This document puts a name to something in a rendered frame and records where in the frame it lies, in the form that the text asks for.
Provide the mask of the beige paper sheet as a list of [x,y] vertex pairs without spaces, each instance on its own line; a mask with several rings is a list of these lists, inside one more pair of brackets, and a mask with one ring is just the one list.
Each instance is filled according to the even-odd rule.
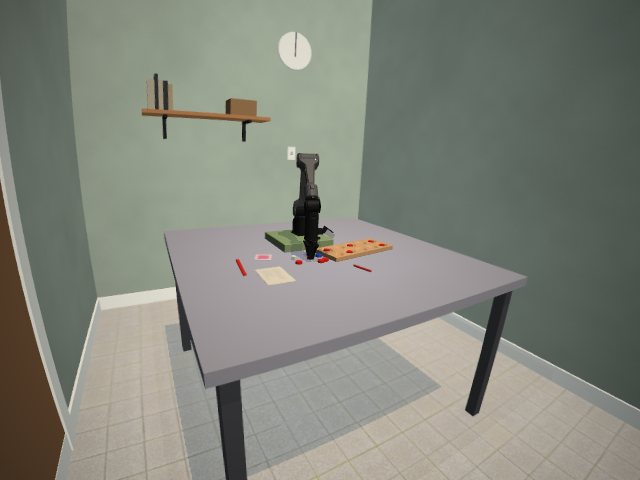
[[255,270],[267,285],[275,285],[296,281],[281,267],[265,268]]

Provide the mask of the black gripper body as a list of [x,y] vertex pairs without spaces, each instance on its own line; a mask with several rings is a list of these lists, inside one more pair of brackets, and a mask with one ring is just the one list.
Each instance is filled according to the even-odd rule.
[[312,247],[317,247],[317,241],[319,239],[320,239],[320,237],[318,237],[318,228],[317,229],[305,228],[304,240],[312,243]]

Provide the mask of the tan tray with round pockets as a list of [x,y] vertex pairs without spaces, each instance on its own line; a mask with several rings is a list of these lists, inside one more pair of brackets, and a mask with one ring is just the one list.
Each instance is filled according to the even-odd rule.
[[[372,240],[372,242],[368,242],[368,240]],[[349,247],[347,246],[347,244],[352,244],[353,247]],[[379,244],[385,244],[384,246],[379,246]],[[343,249],[343,250],[336,250],[336,249]],[[330,251],[324,251],[324,249],[330,249]],[[337,244],[337,245],[331,245],[331,246],[326,246],[326,247],[320,247],[317,248],[316,253],[320,253],[322,254],[323,257],[329,258],[330,260],[333,260],[335,262],[339,262],[339,261],[343,261],[343,260],[347,260],[347,259],[352,259],[352,258],[356,258],[356,257],[360,257],[360,256],[365,256],[365,255],[369,255],[369,254],[374,254],[374,253],[378,253],[378,252],[382,252],[382,251],[386,251],[386,250],[391,250],[393,249],[393,245],[384,243],[384,242],[380,242],[374,239],[364,239],[364,240],[359,240],[359,241],[353,241],[353,242],[348,242],[348,243],[342,243],[342,244]],[[323,252],[321,252],[321,250]],[[353,251],[353,253],[346,253],[347,250],[351,250]],[[365,251],[366,252],[360,252],[360,251]],[[354,254],[356,253],[356,254]],[[331,255],[335,255],[335,256],[331,256]]]

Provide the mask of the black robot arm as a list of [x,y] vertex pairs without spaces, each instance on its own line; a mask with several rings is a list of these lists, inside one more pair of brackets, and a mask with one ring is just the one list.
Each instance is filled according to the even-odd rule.
[[[305,236],[305,228],[318,228],[318,212],[321,211],[321,202],[320,198],[318,197],[318,187],[315,184],[315,170],[319,166],[319,155],[306,153],[298,153],[297,155],[298,165],[296,164],[296,166],[302,169],[302,182],[300,178],[300,195],[299,199],[294,201],[293,204],[294,219],[291,233],[297,236]],[[333,237],[335,236],[334,232],[326,226],[324,226],[323,228],[318,228],[318,235],[323,234],[326,234],[331,239],[333,239]]]

